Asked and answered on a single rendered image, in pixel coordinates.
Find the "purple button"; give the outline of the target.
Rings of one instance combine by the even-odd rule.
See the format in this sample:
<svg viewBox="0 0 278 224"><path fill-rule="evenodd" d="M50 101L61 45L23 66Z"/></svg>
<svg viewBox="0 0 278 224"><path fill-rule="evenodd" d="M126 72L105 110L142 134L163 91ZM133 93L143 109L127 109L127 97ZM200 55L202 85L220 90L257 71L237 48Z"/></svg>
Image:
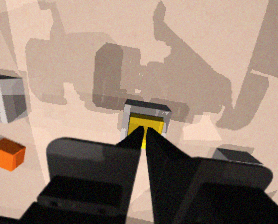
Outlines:
<svg viewBox="0 0 278 224"><path fill-rule="evenodd" d="M23 79L0 74L0 122L15 122L26 116Z"/></svg>

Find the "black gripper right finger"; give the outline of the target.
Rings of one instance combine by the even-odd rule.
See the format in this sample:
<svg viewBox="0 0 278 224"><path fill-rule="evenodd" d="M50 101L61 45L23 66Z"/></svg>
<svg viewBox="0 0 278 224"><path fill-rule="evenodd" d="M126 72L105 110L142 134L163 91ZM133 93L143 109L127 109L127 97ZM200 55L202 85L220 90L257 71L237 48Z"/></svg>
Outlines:
<svg viewBox="0 0 278 224"><path fill-rule="evenodd" d="M259 164L191 157L148 127L146 159L153 208L153 224L180 224L195 194L205 182L260 187L273 179Z"/></svg>

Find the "orange block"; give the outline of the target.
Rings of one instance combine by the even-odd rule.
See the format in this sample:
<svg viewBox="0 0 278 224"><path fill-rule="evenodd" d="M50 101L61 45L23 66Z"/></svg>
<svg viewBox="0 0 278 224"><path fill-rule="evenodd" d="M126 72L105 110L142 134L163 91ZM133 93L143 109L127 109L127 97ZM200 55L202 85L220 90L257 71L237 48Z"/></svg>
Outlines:
<svg viewBox="0 0 278 224"><path fill-rule="evenodd" d="M0 139L0 167L9 171L24 163L26 147L6 138Z"/></svg>

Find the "yellow button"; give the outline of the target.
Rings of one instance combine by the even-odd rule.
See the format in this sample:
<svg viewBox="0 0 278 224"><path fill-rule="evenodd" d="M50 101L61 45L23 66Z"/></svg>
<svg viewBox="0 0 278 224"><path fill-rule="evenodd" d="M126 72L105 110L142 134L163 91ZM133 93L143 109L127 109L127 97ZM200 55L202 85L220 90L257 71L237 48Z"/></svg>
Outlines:
<svg viewBox="0 0 278 224"><path fill-rule="evenodd" d="M124 104L120 141L126 138L138 126L144 127L142 148L146 150L146 133L153 128L166 137L172 111L167 105L127 99Z"/></svg>

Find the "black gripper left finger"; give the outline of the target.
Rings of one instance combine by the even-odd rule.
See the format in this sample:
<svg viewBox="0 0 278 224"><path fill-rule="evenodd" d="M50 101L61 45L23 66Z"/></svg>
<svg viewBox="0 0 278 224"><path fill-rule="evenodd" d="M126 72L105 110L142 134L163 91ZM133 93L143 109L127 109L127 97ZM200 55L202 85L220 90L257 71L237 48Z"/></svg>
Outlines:
<svg viewBox="0 0 278 224"><path fill-rule="evenodd" d="M128 212L141 156L144 127L138 126L117 144L59 137L49 142L49 181L55 175L76 177L122 187L121 215Z"/></svg>

